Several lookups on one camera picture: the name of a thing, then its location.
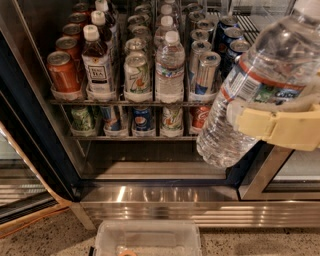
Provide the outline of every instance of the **bottle cap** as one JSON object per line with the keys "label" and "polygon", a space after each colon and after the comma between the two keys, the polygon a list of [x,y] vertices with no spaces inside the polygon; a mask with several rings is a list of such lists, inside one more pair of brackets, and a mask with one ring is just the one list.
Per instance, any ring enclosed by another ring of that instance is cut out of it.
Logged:
{"label": "bottle cap", "polygon": [[295,4],[294,9],[310,18],[320,20],[320,0],[299,0]]}
{"label": "bottle cap", "polygon": [[95,5],[97,11],[106,12],[109,10],[108,2],[106,0],[97,0]]}
{"label": "bottle cap", "polygon": [[168,27],[172,26],[173,24],[173,19],[171,16],[163,16],[161,18],[161,26]]}
{"label": "bottle cap", "polygon": [[83,34],[87,41],[97,41],[99,39],[98,28],[95,25],[84,26]]}
{"label": "bottle cap", "polygon": [[171,5],[168,5],[168,4],[164,4],[161,6],[161,13],[163,15],[168,15],[168,14],[171,14],[172,13],[172,7]]}
{"label": "bottle cap", "polygon": [[104,13],[101,11],[93,11],[91,13],[91,21],[92,24],[101,26],[106,24],[106,17],[104,16]]}
{"label": "bottle cap", "polygon": [[168,43],[175,43],[179,41],[179,34],[176,31],[169,31],[166,33],[165,39]]}

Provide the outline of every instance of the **green can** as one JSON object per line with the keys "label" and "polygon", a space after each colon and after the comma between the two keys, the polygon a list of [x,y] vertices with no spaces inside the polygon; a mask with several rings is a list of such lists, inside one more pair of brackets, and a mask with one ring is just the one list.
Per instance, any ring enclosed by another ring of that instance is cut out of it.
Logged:
{"label": "green can", "polygon": [[95,121],[88,106],[73,106],[71,108],[73,117],[73,128],[78,131],[89,131],[94,129]]}

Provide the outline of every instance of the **plastic water bottle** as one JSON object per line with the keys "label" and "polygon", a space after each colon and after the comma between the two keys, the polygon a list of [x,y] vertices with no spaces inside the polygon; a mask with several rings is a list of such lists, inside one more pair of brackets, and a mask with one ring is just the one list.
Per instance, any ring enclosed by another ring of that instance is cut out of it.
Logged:
{"label": "plastic water bottle", "polygon": [[173,27],[173,19],[171,16],[163,16],[161,18],[161,26],[157,29],[154,34],[154,47],[155,50],[159,48],[159,46],[164,42],[166,33],[169,31],[176,31],[178,30]]}
{"label": "plastic water bottle", "polygon": [[156,55],[156,90],[161,94],[177,94],[183,91],[185,51],[179,33],[166,33],[164,44]]}
{"label": "plastic water bottle", "polygon": [[226,120],[235,98],[281,104],[292,100],[320,67],[320,0],[298,1],[291,16],[266,27],[225,79],[197,150],[216,168],[236,164],[257,140],[235,132]]}

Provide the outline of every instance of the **speckled floor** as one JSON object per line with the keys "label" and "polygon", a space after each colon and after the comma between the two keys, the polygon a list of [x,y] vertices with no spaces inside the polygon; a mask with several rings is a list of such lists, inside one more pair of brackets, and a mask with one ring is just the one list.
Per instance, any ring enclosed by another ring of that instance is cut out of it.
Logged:
{"label": "speckled floor", "polygon": [[[320,229],[201,229],[202,255],[320,255]],[[96,231],[71,211],[44,218],[0,240],[5,256],[87,256]]]}

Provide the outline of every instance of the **plastic container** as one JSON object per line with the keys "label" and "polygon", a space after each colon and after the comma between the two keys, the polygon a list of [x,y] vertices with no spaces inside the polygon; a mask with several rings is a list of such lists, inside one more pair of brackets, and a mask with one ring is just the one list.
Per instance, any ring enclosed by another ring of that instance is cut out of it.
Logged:
{"label": "plastic container", "polygon": [[95,256],[118,255],[201,256],[199,229],[193,221],[104,221],[98,229]]}

